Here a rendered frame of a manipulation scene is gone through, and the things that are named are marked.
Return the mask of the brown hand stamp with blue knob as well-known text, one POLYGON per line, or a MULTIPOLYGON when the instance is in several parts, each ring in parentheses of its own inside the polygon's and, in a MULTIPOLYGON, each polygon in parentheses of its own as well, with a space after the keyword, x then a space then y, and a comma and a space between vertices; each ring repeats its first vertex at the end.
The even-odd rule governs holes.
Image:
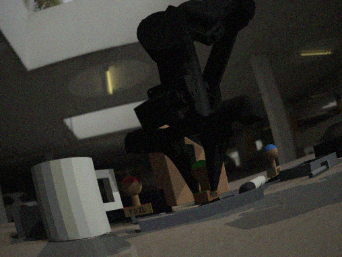
POLYGON ((271 178, 268 180, 268 182, 274 182, 276 180, 279 179, 279 172, 281 171, 281 167, 280 165, 279 166, 276 166, 275 164, 275 158, 277 157, 277 153, 278 153, 278 150, 276 148, 276 146, 274 146, 273 144, 269 144, 267 146, 264 147, 264 150, 263 150, 263 157, 269 161, 270 163, 270 167, 271 169, 270 170, 267 170, 267 177, 268 178, 271 178))

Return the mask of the grey mug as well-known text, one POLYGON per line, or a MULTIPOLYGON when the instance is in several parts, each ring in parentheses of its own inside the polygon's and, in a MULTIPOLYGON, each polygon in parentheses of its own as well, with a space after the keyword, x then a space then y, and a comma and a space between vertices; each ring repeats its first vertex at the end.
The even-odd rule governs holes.
POLYGON ((111 232, 106 211, 123 209, 113 169, 94 170, 89 157, 70 157, 31 167, 38 206, 53 242, 88 240, 111 232), (108 203, 103 203, 98 180, 108 203))

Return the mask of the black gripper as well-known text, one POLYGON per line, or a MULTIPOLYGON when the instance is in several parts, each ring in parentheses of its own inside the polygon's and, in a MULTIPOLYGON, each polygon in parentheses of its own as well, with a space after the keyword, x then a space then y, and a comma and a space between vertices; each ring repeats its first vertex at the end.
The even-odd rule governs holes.
POLYGON ((181 69, 164 75, 160 79, 161 84, 156 85, 159 93, 171 88, 171 79, 185 75, 191 78, 199 93, 199 112, 187 112, 182 120, 149 134, 145 134, 143 128, 127 133, 125 149, 126 153, 163 153, 177 167, 192 194, 196 194, 199 181, 191 174, 191 166, 196 162, 195 147, 185 144, 184 138, 205 131, 197 136, 205 152, 209 185, 213 191, 219 184, 230 137, 236 136, 231 122, 238 121, 246 126, 265 118, 261 104, 245 94, 221 101, 218 112, 212 110, 206 92, 209 84, 203 80, 202 72, 196 69, 181 69))

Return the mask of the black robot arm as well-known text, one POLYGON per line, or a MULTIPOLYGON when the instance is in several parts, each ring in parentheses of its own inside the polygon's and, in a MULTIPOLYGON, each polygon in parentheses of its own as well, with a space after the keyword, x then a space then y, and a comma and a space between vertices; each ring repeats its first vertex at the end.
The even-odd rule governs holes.
MULTIPOLYGON (((160 79, 181 69, 201 71, 193 42, 213 44, 203 72, 211 109, 220 111, 220 81, 229 61, 239 30, 255 14, 253 0, 190 0, 178 7, 147 16, 137 27, 137 38, 158 65, 160 79)), ((134 108, 145 132, 149 134, 166 124, 174 124, 189 112, 199 112, 200 96, 188 75, 170 80, 171 88, 159 93, 148 89, 148 101, 134 108), (150 93, 151 92, 151 93, 150 93)))

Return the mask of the wooden hand stamp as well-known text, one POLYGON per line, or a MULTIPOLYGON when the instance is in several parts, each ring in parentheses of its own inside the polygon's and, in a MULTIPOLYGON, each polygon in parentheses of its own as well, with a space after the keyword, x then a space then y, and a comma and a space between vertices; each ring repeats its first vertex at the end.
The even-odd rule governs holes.
POLYGON ((154 215, 153 213, 153 209, 151 206, 151 203, 146 203, 141 205, 140 201, 139 201, 139 196, 138 194, 140 194, 141 189, 142 189, 142 183, 141 181, 134 177, 134 176, 129 176, 126 177, 122 183, 122 189, 123 192, 126 193, 127 195, 129 195, 131 197, 131 202, 133 207, 124 207, 124 213, 125 213, 125 217, 127 218, 127 222, 132 222, 131 219, 131 215, 135 215, 138 217, 135 218, 139 218, 139 217, 144 217, 144 216, 150 216, 150 215, 154 215), (144 215, 147 213, 151 213, 150 215, 144 215), (141 216, 143 215, 143 216, 141 216), (128 218, 130 217, 130 218, 128 218))

